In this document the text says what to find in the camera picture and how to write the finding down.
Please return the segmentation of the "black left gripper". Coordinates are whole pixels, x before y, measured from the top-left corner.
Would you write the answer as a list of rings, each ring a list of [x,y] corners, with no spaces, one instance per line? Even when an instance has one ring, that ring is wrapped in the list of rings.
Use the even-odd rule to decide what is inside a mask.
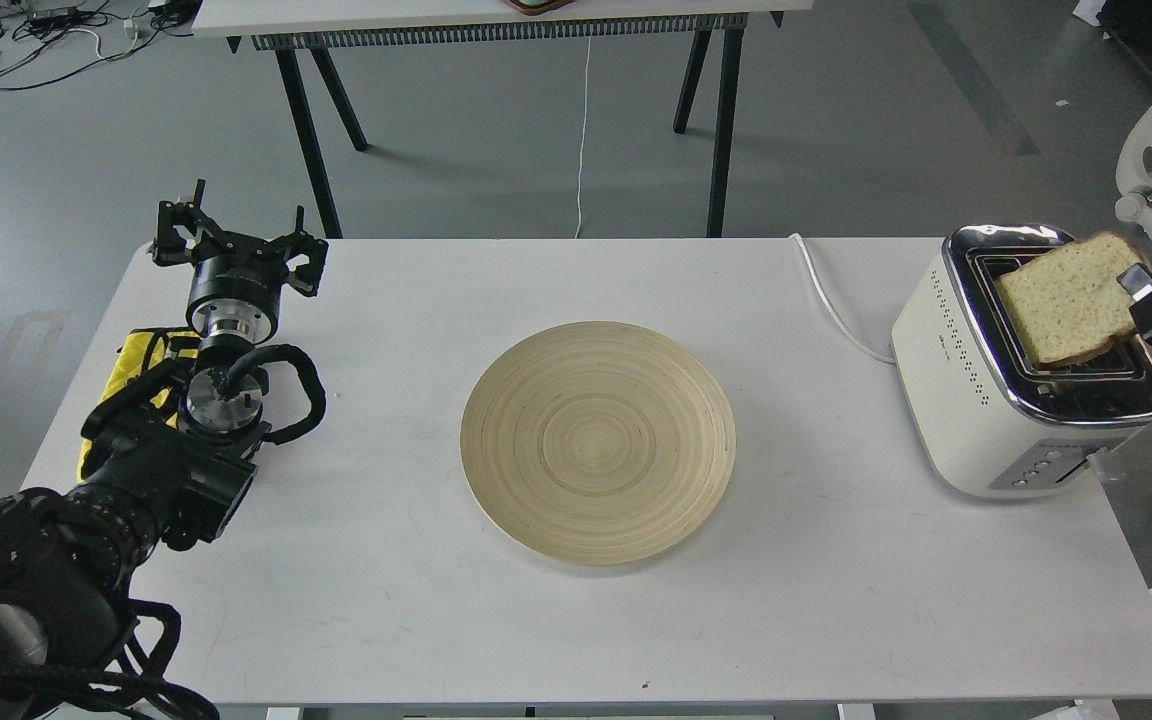
[[[205,179],[179,200],[157,205],[150,258],[157,266],[195,266],[185,323],[197,334],[275,334],[285,286],[306,300],[320,291],[329,245],[308,233],[306,210],[294,210],[291,232],[274,240],[237,234],[202,210]]]

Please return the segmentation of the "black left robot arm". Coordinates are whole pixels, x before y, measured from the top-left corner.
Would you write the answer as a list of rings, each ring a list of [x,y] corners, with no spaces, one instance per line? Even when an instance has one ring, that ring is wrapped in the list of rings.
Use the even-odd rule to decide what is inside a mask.
[[[164,200],[150,247],[191,266],[185,323],[195,356],[166,354],[88,415],[79,482],[0,498],[0,719],[61,705],[142,719],[215,719],[214,703],[165,679],[182,619],[136,600],[132,574],[157,547],[223,533],[264,445],[310,433],[326,391],[302,348],[273,342],[282,291],[319,291],[328,242],[227,232],[191,199]]]

